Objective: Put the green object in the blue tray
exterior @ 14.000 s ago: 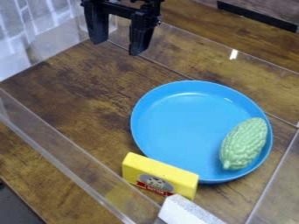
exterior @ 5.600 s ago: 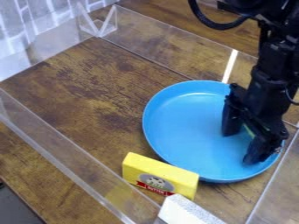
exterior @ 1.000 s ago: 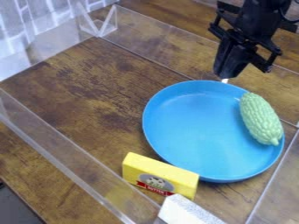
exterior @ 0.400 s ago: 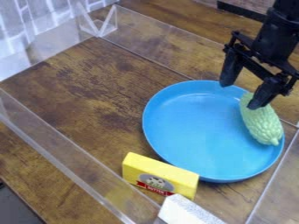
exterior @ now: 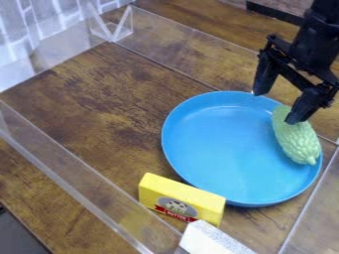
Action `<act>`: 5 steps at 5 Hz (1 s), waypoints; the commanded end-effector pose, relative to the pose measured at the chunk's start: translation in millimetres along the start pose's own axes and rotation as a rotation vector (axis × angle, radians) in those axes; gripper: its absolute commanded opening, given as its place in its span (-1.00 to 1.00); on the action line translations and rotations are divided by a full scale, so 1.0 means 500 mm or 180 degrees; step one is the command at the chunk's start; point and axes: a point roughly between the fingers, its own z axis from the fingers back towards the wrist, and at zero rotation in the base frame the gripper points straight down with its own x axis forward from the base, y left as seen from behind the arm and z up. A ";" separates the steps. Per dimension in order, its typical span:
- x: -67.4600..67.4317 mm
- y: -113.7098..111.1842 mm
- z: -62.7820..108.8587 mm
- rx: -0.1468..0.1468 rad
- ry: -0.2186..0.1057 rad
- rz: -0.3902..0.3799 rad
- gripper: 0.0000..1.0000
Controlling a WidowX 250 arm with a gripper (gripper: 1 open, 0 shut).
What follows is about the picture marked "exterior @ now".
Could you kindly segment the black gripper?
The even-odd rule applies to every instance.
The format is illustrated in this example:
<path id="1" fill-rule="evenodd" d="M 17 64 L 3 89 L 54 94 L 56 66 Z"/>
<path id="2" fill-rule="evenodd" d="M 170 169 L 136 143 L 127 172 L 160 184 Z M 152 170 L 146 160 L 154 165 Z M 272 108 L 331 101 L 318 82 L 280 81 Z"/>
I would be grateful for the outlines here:
<path id="1" fill-rule="evenodd" d="M 328 108 L 339 90 L 331 65 L 339 55 L 339 8 L 310 8 L 294 41 L 267 36 L 258 54 L 254 95 L 270 92 L 282 75 L 302 91 L 284 122 L 304 122 L 319 108 Z"/>

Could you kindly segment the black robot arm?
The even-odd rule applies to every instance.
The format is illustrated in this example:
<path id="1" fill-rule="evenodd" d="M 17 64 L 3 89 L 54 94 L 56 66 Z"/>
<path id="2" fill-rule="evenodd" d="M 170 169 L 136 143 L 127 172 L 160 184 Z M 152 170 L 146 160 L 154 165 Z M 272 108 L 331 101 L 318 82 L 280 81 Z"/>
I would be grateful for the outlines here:
<path id="1" fill-rule="evenodd" d="M 258 54 L 254 95 L 270 92 L 282 75 L 302 91 L 284 122 L 304 122 L 320 107 L 328 108 L 339 91 L 331 65 L 339 56 L 339 0 L 314 0 L 294 41 L 267 36 Z"/>

